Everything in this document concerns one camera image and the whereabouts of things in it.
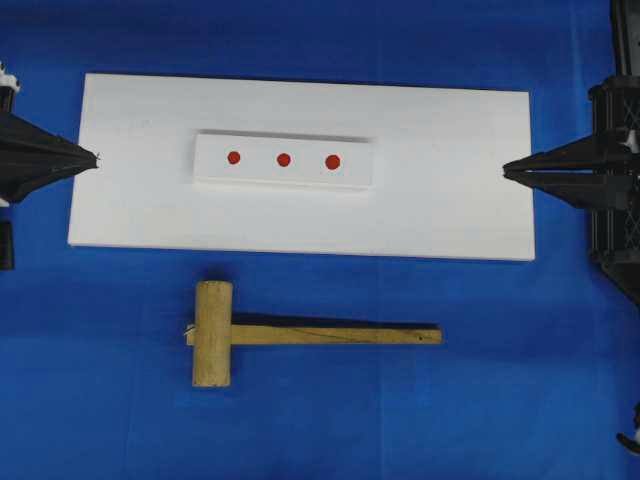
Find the white foam board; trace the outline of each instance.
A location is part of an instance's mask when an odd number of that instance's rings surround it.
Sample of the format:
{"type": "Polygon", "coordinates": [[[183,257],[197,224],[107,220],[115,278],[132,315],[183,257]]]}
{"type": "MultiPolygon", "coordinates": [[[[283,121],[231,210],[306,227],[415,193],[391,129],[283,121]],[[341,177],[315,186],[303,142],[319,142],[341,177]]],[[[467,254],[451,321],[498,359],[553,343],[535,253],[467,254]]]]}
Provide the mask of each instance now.
{"type": "Polygon", "coordinates": [[[72,245],[534,258],[532,193],[501,169],[531,151],[526,92],[90,74],[80,144],[100,168],[75,179],[72,245]],[[205,135],[366,146],[371,180],[202,181],[205,135]]]}

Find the wooden mallet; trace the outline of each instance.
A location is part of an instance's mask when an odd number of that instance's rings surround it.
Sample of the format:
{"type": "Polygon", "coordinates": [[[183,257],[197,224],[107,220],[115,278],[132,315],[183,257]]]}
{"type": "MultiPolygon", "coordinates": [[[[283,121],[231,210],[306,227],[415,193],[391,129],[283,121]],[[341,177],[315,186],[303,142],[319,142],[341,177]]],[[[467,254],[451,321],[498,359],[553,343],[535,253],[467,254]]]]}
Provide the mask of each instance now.
{"type": "Polygon", "coordinates": [[[388,328],[364,323],[365,326],[336,327],[322,326],[314,319],[315,326],[295,326],[292,318],[258,316],[251,317],[254,324],[232,324],[232,290],[228,282],[198,283],[196,323],[189,325],[185,333],[187,345],[194,347],[195,387],[226,387],[231,383],[231,345],[442,343],[442,331],[431,325],[388,328]],[[265,319],[272,320],[272,324],[265,324],[265,319]]]}

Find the blue background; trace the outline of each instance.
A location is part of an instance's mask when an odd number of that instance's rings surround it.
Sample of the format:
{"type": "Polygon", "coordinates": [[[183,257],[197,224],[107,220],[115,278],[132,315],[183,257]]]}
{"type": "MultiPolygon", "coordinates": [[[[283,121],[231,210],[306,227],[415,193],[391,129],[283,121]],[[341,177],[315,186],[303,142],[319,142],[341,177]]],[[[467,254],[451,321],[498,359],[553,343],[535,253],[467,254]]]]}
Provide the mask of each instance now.
{"type": "MultiPolygon", "coordinates": [[[[527,90],[543,150],[590,133],[586,90],[614,69],[605,0],[4,0],[0,15],[15,113],[72,140],[84,74],[103,71],[527,90]]],[[[588,263],[584,212],[535,193],[531,263],[92,249],[66,243],[71,191],[0,212],[17,256],[0,274],[1,479],[640,473],[614,438],[640,400],[638,313],[588,263]],[[446,344],[237,348],[233,386],[197,391],[182,332],[214,278],[239,311],[437,322],[446,344]]]]}

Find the red dot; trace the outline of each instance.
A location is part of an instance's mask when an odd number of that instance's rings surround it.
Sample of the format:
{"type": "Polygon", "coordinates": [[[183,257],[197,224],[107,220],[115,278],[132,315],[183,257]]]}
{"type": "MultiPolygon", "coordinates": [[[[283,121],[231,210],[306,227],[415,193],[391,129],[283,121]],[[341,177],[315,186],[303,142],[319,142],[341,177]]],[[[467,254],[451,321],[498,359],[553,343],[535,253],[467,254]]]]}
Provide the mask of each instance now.
{"type": "Polygon", "coordinates": [[[329,170],[335,170],[340,166],[340,157],[337,155],[329,155],[324,161],[324,164],[329,170]]]}
{"type": "Polygon", "coordinates": [[[281,167],[288,167],[291,163],[291,157],[286,153],[281,153],[280,155],[278,155],[277,160],[278,165],[280,165],[281,167]]]}
{"type": "Polygon", "coordinates": [[[229,160],[229,163],[231,165],[235,165],[240,161],[240,154],[236,151],[229,152],[229,155],[227,155],[227,160],[229,160]]]}

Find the wooden block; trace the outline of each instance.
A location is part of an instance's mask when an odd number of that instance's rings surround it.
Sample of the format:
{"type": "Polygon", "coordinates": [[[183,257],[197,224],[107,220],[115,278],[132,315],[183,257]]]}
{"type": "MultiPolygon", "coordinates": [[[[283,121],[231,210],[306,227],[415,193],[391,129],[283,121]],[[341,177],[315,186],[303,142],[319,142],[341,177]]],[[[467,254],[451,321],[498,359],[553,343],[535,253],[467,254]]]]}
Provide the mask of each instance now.
{"type": "Polygon", "coordinates": [[[231,295],[228,282],[200,282],[196,290],[193,386],[231,383],[231,295]]]}

